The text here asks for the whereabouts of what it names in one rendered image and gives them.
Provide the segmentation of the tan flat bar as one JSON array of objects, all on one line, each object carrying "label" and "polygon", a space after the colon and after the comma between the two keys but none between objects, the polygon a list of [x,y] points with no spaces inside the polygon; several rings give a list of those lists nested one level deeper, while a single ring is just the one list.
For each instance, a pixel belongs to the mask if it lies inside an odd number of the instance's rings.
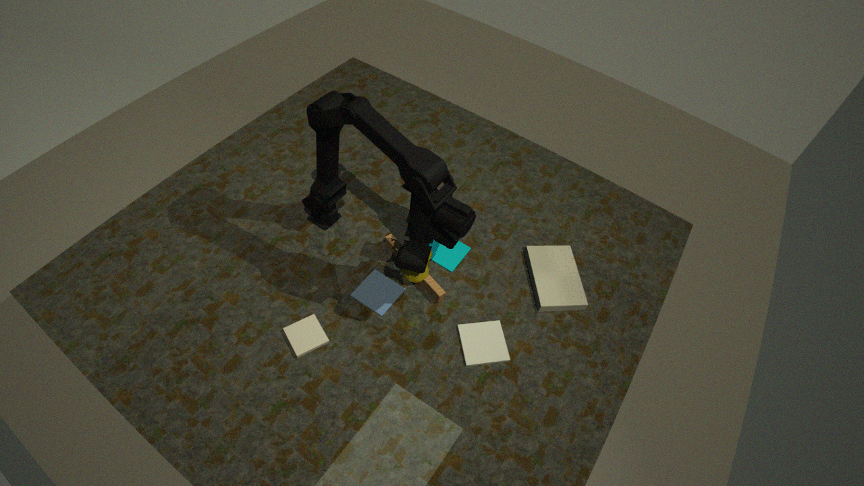
[{"label": "tan flat bar", "polygon": [[[402,245],[400,242],[392,235],[389,234],[385,237],[385,245],[391,251],[395,257],[398,255],[398,251]],[[436,281],[428,274],[428,277],[423,281],[419,282],[422,284],[422,287],[426,289],[426,291],[434,298],[436,302],[444,301],[446,292],[440,286],[440,284],[436,283]]]}]

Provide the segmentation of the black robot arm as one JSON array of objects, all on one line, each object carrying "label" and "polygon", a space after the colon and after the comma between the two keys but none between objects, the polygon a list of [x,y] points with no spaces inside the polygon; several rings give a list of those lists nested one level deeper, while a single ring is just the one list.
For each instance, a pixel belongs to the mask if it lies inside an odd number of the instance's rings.
[{"label": "black robot arm", "polygon": [[[365,97],[352,93],[326,93],[306,108],[308,124],[316,132],[316,179],[310,186],[304,207],[311,211],[309,221],[328,230],[342,217],[336,203],[345,196],[347,184],[338,178],[340,130],[354,124],[371,142],[391,158],[411,192],[410,213],[417,219],[434,219],[427,242],[452,249],[473,225],[473,208],[452,197],[457,185],[447,164],[427,148],[414,146],[392,126]],[[436,187],[444,185],[438,190]]]}]

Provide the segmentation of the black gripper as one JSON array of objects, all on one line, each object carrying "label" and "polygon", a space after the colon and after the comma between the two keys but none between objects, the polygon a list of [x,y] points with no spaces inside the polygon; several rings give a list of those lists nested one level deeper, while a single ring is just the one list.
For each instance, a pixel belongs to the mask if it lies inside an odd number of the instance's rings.
[{"label": "black gripper", "polygon": [[405,240],[404,245],[400,247],[396,267],[414,273],[424,273],[432,247],[426,240],[430,228],[434,230],[434,219],[424,221],[424,219],[414,218],[412,213],[408,212],[406,223],[408,227],[405,236],[408,236],[410,241]]}]

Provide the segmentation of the beige flat rectangular block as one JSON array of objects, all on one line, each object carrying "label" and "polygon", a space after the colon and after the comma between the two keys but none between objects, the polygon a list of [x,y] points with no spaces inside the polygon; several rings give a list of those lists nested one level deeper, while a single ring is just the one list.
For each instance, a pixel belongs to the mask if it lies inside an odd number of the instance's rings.
[{"label": "beige flat rectangular block", "polygon": [[526,246],[524,254],[538,312],[585,311],[585,290],[570,246]]}]

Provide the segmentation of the beige flat square pad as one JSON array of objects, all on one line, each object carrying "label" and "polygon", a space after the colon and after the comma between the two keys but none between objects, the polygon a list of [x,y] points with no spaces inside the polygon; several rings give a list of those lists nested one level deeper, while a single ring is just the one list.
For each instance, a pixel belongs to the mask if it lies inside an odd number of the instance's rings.
[{"label": "beige flat square pad", "polygon": [[465,366],[510,362],[499,321],[458,324]]}]

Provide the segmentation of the beige flat square tile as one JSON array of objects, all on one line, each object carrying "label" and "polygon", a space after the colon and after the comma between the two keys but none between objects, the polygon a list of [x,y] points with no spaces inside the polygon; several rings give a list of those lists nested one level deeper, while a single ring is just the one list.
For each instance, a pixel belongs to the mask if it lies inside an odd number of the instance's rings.
[{"label": "beige flat square tile", "polygon": [[283,328],[297,357],[304,356],[326,344],[328,338],[316,316],[312,314]]}]

